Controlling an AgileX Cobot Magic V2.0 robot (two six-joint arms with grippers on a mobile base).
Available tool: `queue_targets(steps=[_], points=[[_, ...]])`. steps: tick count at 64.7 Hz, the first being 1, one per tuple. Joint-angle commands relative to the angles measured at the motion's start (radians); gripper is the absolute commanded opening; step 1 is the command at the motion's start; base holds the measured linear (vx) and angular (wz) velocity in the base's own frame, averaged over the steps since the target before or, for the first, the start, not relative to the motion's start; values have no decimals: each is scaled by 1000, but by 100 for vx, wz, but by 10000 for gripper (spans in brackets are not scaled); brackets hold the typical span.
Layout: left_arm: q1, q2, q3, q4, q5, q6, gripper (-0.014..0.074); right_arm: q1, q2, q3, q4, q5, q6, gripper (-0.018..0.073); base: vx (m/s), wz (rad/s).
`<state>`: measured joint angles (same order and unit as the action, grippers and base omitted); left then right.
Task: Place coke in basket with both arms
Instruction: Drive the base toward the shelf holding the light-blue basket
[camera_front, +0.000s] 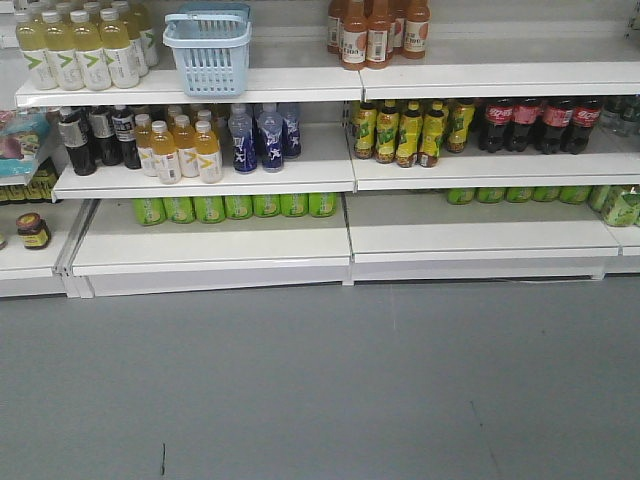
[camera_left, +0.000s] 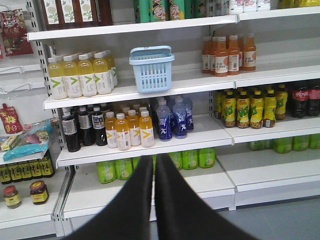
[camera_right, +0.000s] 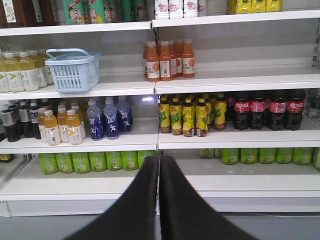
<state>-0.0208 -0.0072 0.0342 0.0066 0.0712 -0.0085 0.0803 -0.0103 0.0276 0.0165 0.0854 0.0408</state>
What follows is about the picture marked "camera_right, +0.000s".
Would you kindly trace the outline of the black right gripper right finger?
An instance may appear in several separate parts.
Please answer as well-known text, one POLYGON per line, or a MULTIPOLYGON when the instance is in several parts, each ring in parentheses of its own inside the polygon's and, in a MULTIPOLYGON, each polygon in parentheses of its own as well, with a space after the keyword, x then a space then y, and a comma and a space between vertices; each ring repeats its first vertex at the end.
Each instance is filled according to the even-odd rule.
POLYGON ((163 240, 256 239, 214 210, 170 155, 160 157, 159 209, 163 240))

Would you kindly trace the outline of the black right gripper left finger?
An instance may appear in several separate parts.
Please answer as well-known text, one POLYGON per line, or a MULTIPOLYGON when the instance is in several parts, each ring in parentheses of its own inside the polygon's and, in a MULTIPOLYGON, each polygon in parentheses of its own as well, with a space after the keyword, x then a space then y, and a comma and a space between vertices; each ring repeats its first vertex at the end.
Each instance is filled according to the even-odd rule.
POLYGON ((159 159, 146 157, 122 196, 67 240, 154 240, 159 159))

